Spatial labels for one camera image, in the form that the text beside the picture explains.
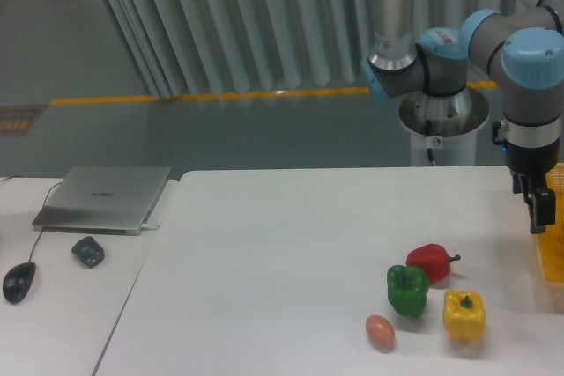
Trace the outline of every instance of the red bell pepper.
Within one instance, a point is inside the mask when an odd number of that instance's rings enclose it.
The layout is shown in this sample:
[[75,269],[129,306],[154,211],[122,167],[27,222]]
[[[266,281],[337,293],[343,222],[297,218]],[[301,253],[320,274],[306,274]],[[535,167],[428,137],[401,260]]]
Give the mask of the red bell pepper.
[[460,255],[450,257],[447,250],[438,244],[427,244],[416,248],[407,255],[407,266],[419,266],[427,276],[429,282],[440,281],[450,273],[450,264],[460,260]]

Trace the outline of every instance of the green bell pepper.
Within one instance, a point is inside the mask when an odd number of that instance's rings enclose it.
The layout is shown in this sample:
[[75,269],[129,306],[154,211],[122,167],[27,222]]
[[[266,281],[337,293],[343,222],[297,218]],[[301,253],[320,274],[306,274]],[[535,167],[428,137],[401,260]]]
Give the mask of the green bell pepper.
[[388,301],[403,316],[420,317],[427,303],[429,277],[418,266],[388,269]]

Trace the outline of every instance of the computer mouse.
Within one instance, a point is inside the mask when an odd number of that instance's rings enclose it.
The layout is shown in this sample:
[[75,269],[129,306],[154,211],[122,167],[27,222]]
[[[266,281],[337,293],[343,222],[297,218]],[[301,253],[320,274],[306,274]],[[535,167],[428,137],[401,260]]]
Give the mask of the computer mouse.
[[32,286],[35,269],[34,262],[25,262],[14,266],[6,273],[2,283],[2,291],[4,297],[10,303],[17,304],[26,297],[29,288]]

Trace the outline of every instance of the yellow bell pepper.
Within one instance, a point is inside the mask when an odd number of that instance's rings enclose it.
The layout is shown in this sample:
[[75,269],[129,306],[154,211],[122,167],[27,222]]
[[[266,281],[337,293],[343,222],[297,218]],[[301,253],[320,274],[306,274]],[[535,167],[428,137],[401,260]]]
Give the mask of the yellow bell pepper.
[[486,311],[482,297],[476,292],[446,291],[442,322],[451,338],[477,341],[486,331]]

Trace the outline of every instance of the silver laptop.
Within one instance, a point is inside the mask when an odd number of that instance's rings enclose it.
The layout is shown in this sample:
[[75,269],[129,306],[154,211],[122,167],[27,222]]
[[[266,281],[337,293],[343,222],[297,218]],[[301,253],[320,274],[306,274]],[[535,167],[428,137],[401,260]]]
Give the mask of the silver laptop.
[[73,167],[45,202],[36,230],[139,235],[170,167]]

